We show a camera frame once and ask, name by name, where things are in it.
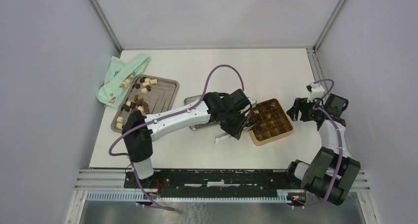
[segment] red wire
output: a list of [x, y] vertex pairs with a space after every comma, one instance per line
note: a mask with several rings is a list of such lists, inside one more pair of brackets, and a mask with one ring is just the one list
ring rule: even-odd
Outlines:
[[158, 180], [158, 178], [156, 180], [157, 180], [157, 185], [158, 186], [161, 186], [161, 188], [163, 188], [163, 191], [161, 192], [161, 195], [160, 195], [160, 197], [162, 197], [164, 195], [164, 186], [163, 186], [162, 183], [160, 183], [160, 181]]

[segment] dark chocolate piece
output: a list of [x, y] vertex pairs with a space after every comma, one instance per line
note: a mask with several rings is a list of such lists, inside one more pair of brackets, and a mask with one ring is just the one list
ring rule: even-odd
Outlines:
[[129, 106], [128, 105], [126, 105], [126, 104], [123, 104], [122, 105], [122, 109], [124, 109], [125, 111], [129, 111]]

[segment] cable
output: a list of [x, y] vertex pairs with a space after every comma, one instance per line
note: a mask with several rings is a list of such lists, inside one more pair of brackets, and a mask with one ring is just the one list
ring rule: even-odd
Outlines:
[[[314, 83], [318, 83], [318, 82], [322, 82], [322, 81], [330, 81], [332, 84], [331, 84], [330, 89], [326, 93], [324, 93], [324, 96], [322, 96], [321, 99], [323, 99], [331, 91], [331, 89], [334, 87], [334, 80], [332, 80], [332, 79], [327, 79], [327, 78], [326, 79], [321, 79], [321, 80], [315, 81]], [[313, 106], [312, 109], [314, 111], [321, 111], [322, 113], [324, 113], [327, 116], [327, 118], [329, 119], [329, 121], [331, 122], [331, 124], [334, 126], [334, 128], [337, 130], [338, 147], [339, 147], [340, 152], [338, 154], [338, 160], [337, 160], [337, 165], [336, 165], [335, 170], [334, 170], [334, 174], [332, 175], [331, 182], [329, 183], [329, 187], [328, 187], [327, 192], [325, 193], [324, 198], [320, 202], [304, 206], [303, 208], [313, 207], [313, 206], [316, 206], [320, 203], [326, 202], [328, 200], [328, 197], [331, 194], [332, 187], [334, 186], [335, 180], [337, 178], [338, 171], [340, 170], [341, 162], [343, 161], [343, 139], [342, 139], [342, 136], [341, 136], [341, 132], [338, 130], [337, 124], [332, 119], [332, 117], [328, 114], [328, 112], [326, 112], [326, 110], [324, 110], [320, 107], [315, 107], [315, 105]]]
[[132, 166], [132, 163], [129, 163], [129, 165], [125, 168], [125, 175], [126, 175], [126, 170], [128, 169], [128, 167]]
[[334, 87], [334, 80], [329, 79], [329, 78], [324, 78], [324, 79], [320, 79], [318, 81], [313, 82], [313, 83], [319, 83], [319, 82], [325, 82], [325, 81], [331, 82], [331, 87], [328, 89], [328, 91], [324, 93], [324, 95], [322, 95], [321, 99], [324, 99], [328, 95], [328, 93], [331, 92], [331, 89]]
[[[204, 87], [204, 89], [203, 89], [203, 93], [202, 93], [202, 96], [200, 97], [200, 99], [198, 100], [198, 102], [196, 103], [196, 104], [194, 104], [194, 105], [192, 105], [191, 107], [189, 107], [188, 109], [185, 109], [185, 110], [182, 110], [182, 111], [179, 111], [179, 112], [174, 112], [174, 113], [171, 113], [171, 114], [168, 114], [168, 115], [165, 115], [165, 116], [162, 116], [162, 117], [159, 117], [159, 118], [157, 118], [156, 120], [157, 121], [161, 121], [161, 120], [163, 120], [163, 119], [167, 119], [167, 118], [170, 118], [170, 117], [173, 117], [173, 116], [176, 116], [176, 115], [179, 115], [179, 114], [183, 114], [183, 113], [186, 113], [187, 111], [191, 111], [191, 110], [193, 110], [194, 108], [196, 108], [202, 101], [203, 101], [203, 98], [204, 98], [204, 96], [205, 96], [205, 94], [206, 94], [206, 90], [207, 90], [207, 88], [208, 88], [208, 84], [209, 84], [209, 79], [210, 79], [210, 77], [212, 76], [212, 74], [213, 74], [213, 72], [215, 72], [217, 69], [219, 69], [219, 68], [222, 68], [222, 67], [227, 67], [227, 68], [230, 68], [230, 69], [232, 69], [233, 71], [235, 71], [236, 73], [237, 73], [237, 75], [238, 75], [238, 77], [240, 78], [240, 82], [241, 82], [241, 87], [242, 87], [242, 90], [244, 91], [244, 81], [243, 81], [243, 78], [241, 77], [241, 74], [234, 68], [234, 67], [232, 67], [232, 66], [230, 66], [230, 65], [218, 65], [218, 66], [216, 66], [215, 68], [213, 68], [212, 69], [212, 71], [209, 73], [209, 75], [208, 75], [208, 77], [206, 78], [206, 83], [205, 83], [205, 87]], [[117, 138], [116, 140], [115, 140], [115, 142], [113, 142], [113, 144], [109, 147], [109, 155], [110, 156], [129, 156], [129, 154], [128, 153], [126, 153], [126, 152], [121, 152], [121, 153], [113, 153], [112, 152], [112, 150], [113, 150], [113, 148], [116, 146], [116, 144], [119, 142], [119, 141], [121, 141], [123, 138], [125, 138], [126, 136], [128, 136], [129, 134], [131, 134], [132, 132], [134, 132], [134, 131], [136, 131], [136, 130], [138, 130], [138, 129], [140, 129], [140, 128], [142, 128], [142, 127], [144, 127], [144, 126], [147, 126], [147, 125], [149, 125], [149, 124], [152, 124], [152, 123], [154, 123], [154, 121], [153, 120], [151, 120], [151, 121], [149, 121], [149, 122], [146, 122], [146, 123], [143, 123], [143, 124], [140, 124], [140, 125], [138, 125], [138, 126], [136, 126], [136, 127], [134, 127], [134, 128], [132, 128], [132, 129], [130, 129], [130, 130], [128, 130], [128, 131], [126, 131], [124, 134], [122, 134], [119, 138]], [[160, 204], [158, 204], [157, 202], [155, 202], [146, 192], [145, 192], [145, 190], [143, 189], [143, 187], [142, 187], [142, 185], [141, 185], [141, 183], [140, 183], [140, 181], [139, 181], [139, 177], [138, 177], [138, 174], [137, 174], [137, 171], [136, 171], [136, 169], [135, 169], [135, 167], [134, 167], [134, 164], [132, 163], [132, 167], [134, 168], [134, 174], [135, 174], [135, 179], [136, 179], [136, 181], [137, 181], [137, 183], [138, 183], [138, 186], [139, 186], [139, 188], [141, 189], [141, 191], [144, 193], [144, 195], [153, 203], [153, 204], [155, 204], [155, 206], [144, 206], [144, 207], [147, 207], [147, 208], [161, 208], [161, 209], [164, 209], [164, 210], [167, 210], [167, 211], [174, 211], [175, 209], [174, 208], [172, 208], [172, 207], [166, 207], [166, 206], [162, 206], [162, 205], [160, 205]]]
[[151, 196], [148, 195], [148, 193], [145, 192], [145, 190], [143, 189], [143, 187], [141, 185], [141, 182], [139, 181], [138, 173], [137, 173], [137, 170], [135, 169], [133, 163], [132, 163], [132, 167], [134, 168], [135, 180], [137, 181], [138, 186], [141, 189], [142, 193], [145, 195], [145, 197], [149, 201], [151, 201], [151, 203], [153, 203], [155, 205], [155, 206], [145, 206], [145, 205], [143, 205], [143, 207], [144, 208], [161, 208], [161, 209], [164, 209], [164, 210], [167, 210], [167, 211], [175, 211], [175, 209], [172, 208], [172, 207], [163, 206], [163, 205], [157, 203]]

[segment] metal floor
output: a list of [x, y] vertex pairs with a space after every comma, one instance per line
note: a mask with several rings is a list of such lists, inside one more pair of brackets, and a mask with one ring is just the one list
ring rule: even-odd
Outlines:
[[[308, 196], [307, 204], [317, 202]], [[313, 208], [292, 210], [275, 203], [170, 202], [175, 212], [144, 209], [133, 202], [86, 201], [82, 224], [365, 224], [356, 193], [349, 193], [341, 206], [326, 202]]]

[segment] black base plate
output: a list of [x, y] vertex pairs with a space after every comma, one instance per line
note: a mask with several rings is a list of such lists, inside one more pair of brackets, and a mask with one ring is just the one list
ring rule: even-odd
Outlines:
[[[127, 172], [126, 178], [124, 188], [139, 188], [133, 172]], [[288, 176], [284, 169], [156, 169], [154, 175], [142, 180], [141, 184], [144, 188], [157, 188], [157, 179], [164, 188], [163, 197], [277, 197], [277, 189], [301, 189], [300, 180]], [[211, 186], [211, 182], [224, 182], [225, 185]]]

